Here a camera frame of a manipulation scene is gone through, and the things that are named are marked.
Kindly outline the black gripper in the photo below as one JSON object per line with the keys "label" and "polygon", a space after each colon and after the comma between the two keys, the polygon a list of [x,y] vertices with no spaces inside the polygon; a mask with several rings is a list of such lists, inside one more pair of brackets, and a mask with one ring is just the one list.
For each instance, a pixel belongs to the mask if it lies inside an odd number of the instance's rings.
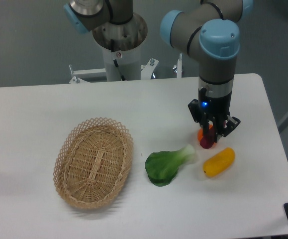
{"label": "black gripper", "polygon": [[213,125],[213,141],[218,143],[221,136],[228,136],[241,121],[230,115],[229,107],[232,93],[223,97],[211,97],[210,88],[202,87],[198,99],[188,104],[193,121],[202,128],[203,138],[209,139],[209,123]]}

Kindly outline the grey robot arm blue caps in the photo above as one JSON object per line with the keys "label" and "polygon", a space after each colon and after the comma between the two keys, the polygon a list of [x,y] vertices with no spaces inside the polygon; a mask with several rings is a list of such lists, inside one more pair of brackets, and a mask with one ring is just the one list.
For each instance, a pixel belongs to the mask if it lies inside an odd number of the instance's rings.
{"label": "grey robot arm blue caps", "polygon": [[[240,49],[237,22],[252,7],[251,0],[202,0],[192,12],[172,10],[161,21],[161,38],[198,62],[198,98],[188,108],[201,127],[203,148],[212,147],[240,124],[229,111]],[[72,0],[64,5],[64,12],[79,33],[92,32],[103,48],[109,81],[140,79],[136,50],[148,29],[132,1]]]}

